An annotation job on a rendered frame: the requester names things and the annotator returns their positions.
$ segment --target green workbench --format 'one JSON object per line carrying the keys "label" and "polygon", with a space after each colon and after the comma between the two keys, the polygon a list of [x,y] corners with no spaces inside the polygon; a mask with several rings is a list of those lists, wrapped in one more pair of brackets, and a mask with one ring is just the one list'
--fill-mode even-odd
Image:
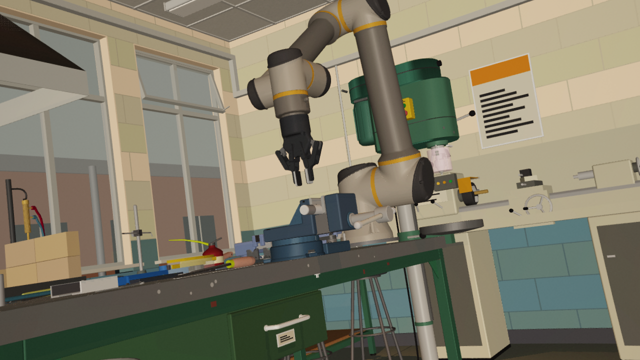
{"label": "green workbench", "polygon": [[[304,360],[304,347],[326,339],[324,311],[317,312],[321,306],[319,289],[429,263],[448,358],[460,360],[442,250],[453,246],[462,244],[450,243],[444,237],[418,239],[307,259],[187,274],[94,294],[8,304],[0,307],[0,358],[275,360],[293,348],[291,353],[295,353],[296,360]],[[260,346],[272,347],[265,344],[269,343],[266,338],[274,334],[263,330],[245,336],[245,331],[238,330],[237,324],[244,326],[252,319],[260,322],[259,327],[275,322],[275,318],[264,318],[265,314],[284,310],[269,310],[270,306],[290,307],[289,312],[297,317],[301,311],[294,305],[282,304],[301,297],[308,297],[304,301],[310,304],[306,313],[316,311],[312,315],[315,323],[295,325],[299,329],[296,334],[301,334],[305,344],[299,341],[260,355]],[[320,303],[313,305],[317,299]],[[367,327],[371,326],[370,321],[365,320]]]}

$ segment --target range hood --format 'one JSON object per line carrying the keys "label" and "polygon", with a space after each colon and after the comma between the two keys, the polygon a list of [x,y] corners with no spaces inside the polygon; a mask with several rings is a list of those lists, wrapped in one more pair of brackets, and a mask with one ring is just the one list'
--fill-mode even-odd
{"label": "range hood", "polygon": [[0,86],[32,90],[0,103],[0,126],[89,96],[83,69],[2,15]]}

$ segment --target cabinet handle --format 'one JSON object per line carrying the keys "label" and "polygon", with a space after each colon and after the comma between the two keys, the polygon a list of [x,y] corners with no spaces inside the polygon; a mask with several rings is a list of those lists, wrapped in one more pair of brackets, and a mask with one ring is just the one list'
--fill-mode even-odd
{"label": "cabinet handle", "polygon": [[295,325],[297,323],[301,323],[301,322],[307,321],[309,319],[311,319],[310,315],[300,315],[297,319],[289,320],[288,322],[284,322],[284,323],[279,323],[278,325],[265,325],[264,326],[264,330],[265,331],[280,330],[283,327]]}

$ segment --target orange poster header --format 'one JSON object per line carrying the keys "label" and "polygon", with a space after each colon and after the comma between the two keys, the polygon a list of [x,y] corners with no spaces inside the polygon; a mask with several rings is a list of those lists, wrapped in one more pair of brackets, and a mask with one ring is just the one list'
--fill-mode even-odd
{"label": "orange poster header", "polygon": [[471,86],[476,86],[489,81],[504,79],[508,76],[522,74],[530,71],[529,55],[503,61],[476,70],[471,70]]}

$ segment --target drawer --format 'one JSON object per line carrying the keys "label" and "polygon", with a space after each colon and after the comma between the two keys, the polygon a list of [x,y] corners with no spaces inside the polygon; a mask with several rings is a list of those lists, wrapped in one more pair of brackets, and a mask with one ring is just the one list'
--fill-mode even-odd
{"label": "drawer", "polygon": [[[281,329],[264,330],[265,325],[296,320],[300,315],[310,318]],[[277,360],[326,340],[320,291],[236,311],[228,316],[235,360]]]}

